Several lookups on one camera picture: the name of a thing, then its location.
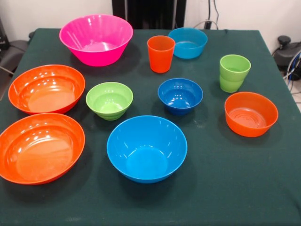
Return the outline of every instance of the light blue bowl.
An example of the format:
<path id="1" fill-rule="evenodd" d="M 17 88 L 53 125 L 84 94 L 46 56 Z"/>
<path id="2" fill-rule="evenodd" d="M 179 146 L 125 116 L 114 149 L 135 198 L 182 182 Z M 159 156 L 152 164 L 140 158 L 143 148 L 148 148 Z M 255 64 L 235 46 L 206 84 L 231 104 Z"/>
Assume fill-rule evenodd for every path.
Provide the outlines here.
<path id="1" fill-rule="evenodd" d="M 168 35 L 175 41 L 174 55 L 182 59 L 193 59 L 201 55 L 207 44 L 207 35 L 194 28 L 178 28 Z"/>
<path id="2" fill-rule="evenodd" d="M 128 179 L 156 183 L 184 162 L 187 141 L 171 121 L 143 115 L 125 120 L 113 130 L 107 153 L 113 166 Z"/>
<path id="3" fill-rule="evenodd" d="M 202 88 L 189 79 L 169 79 L 158 88 L 158 96 L 174 115 L 185 115 L 203 99 Z"/>

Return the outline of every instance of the wall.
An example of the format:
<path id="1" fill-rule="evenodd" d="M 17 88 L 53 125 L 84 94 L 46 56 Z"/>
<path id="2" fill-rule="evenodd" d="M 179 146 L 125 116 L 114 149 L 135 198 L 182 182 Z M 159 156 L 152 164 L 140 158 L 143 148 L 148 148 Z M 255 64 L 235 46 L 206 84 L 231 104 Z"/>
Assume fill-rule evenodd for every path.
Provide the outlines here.
<path id="1" fill-rule="evenodd" d="M 301 0 L 216 0 L 216 5 L 220 29 L 260 30 L 270 51 L 282 34 L 301 41 Z M 213 3 L 211 12 L 215 20 Z M 0 0 L 0 17 L 10 41 L 26 40 L 38 27 L 60 28 L 73 18 L 93 13 L 112 14 L 111 0 Z M 207 17 L 207 0 L 187 0 L 186 27 Z"/>
<path id="2" fill-rule="evenodd" d="M 112 14 L 111 0 L 0 0 L 0 18 L 9 41 L 27 40 L 39 27 L 61 28 L 88 14 Z"/>
<path id="3" fill-rule="evenodd" d="M 301 0 L 216 0 L 216 6 L 219 29 L 259 30 L 271 52 L 280 35 L 301 41 Z M 193 27 L 207 17 L 208 0 L 187 0 L 184 26 Z M 216 20 L 213 2 L 211 19 Z"/>

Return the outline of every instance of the orange bowl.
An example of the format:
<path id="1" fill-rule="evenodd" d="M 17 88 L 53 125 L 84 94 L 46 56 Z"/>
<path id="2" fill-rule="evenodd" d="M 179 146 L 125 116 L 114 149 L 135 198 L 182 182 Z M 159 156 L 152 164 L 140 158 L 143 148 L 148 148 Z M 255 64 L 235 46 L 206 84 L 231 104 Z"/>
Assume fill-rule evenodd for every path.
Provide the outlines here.
<path id="1" fill-rule="evenodd" d="M 0 176 L 24 185 L 51 182 L 75 164 L 84 145 L 82 127 L 66 115 L 25 117 L 0 135 Z"/>
<path id="2" fill-rule="evenodd" d="M 252 92 L 238 92 L 225 101 L 226 122 L 231 130 L 245 137 L 258 137 L 278 119 L 272 101 Z"/>
<path id="3" fill-rule="evenodd" d="M 83 75 L 65 65 L 44 65 L 18 76 L 10 85 L 13 106 L 28 113 L 65 113 L 78 102 L 85 89 Z"/>

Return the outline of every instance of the dark green tablecloth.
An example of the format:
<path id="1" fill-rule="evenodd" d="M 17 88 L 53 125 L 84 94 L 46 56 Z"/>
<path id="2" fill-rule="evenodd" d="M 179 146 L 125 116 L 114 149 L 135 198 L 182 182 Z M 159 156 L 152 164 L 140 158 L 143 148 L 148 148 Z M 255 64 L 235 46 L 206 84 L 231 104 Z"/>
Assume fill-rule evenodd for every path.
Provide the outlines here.
<path id="1" fill-rule="evenodd" d="M 60 179 L 41 186 L 21 186 L 0 179 L 0 225 L 301 225 L 301 115 L 258 31 L 206 31 L 201 57 L 176 57 L 169 72 L 150 70 L 146 41 L 163 30 L 137 30 L 121 59 L 97 68 L 82 64 L 63 46 L 58 29 L 38 29 L 14 76 L 46 64 L 70 65 L 83 73 L 86 89 L 67 115 L 86 134 L 78 163 Z M 279 119 L 258 138 L 233 133 L 224 119 L 229 94 L 219 88 L 219 59 L 241 54 L 252 68 L 240 91 L 271 99 Z M 157 97 L 166 79 L 197 82 L 204 99 L 183 117 L 170 115 Z M 105 121 L 85 104 L 94 85 L 128 85 L 134 101 L 116 121 Z M 132 182 L 111 165 L 106 154 L 110 132 L 123 120 L 144 114 L 165 117 L 184 132 L 188 154 L 174 175 L 157 184 Z M 0 102 L 0 132 L 26 114 L 7 93 Z"/>

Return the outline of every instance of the plastic bowl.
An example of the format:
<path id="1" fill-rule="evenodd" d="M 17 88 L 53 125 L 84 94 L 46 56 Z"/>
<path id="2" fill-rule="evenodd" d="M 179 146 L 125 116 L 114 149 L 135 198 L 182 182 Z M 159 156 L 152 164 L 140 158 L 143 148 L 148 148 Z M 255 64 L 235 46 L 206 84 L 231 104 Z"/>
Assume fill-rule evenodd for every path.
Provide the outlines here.
<path id="1" fill-rule="evenodd" d="M 65 65 L 44 65 L 18 76 L 10 85 L 13 106 L 28 113 L 65 113 L 78 102 L 85 89 L 83 75 Z"/>
<path id="2" fill-rule="evenodd" d="M 168 35 L 175 41 L 174 55 L 182 59 L 193 59 L 202 54 L 207 44 L 207 35 L 194 28 L 178 28 Z"/>
<path id="3" fill-rule="evenodd" d="M 225 115 L 231 130 L 245 137 L 258 137 L 275 124 L 278 110 L 260 94 L 238 92 L 225 101 Z"/>
<path id="4" fill-rule="evenodd" d="M 94 86 L 87 93 L 88 107 L 105 120 L 120 118 L 130 107 L 133 92 L 129 87 L 118 82 L 104 82 Z"/>
<path id="5" fill-rule="evenodd" d="M 185 115 L 203 99 L 202 88 L 188 79 L 169 79 L 158 88 L 158 96 L 174 115 Z"/>
<path id="6" fill-rule="evenodd" d="M 84 145 L 82 127 L 66 115 L 25 117 L 0 135 L 0 176 L 24 185 L 51 182 L 75 164 Z"/>
<path id="7" fill-rule="evenodd" d="M 144 115 L 119 124 L 109 136 L 107 152 L 113 166 L 128 179 L 155 183 L 181 166 L 187 141 L 171 121 Z"/>
<path id="8" fill-rule="evenodd" d="M 67 23 L 60 31 L 61 42 L 84 64 L 115 63 L 133 36 L 132 26 L 112 15 L 88 15 Z"/>

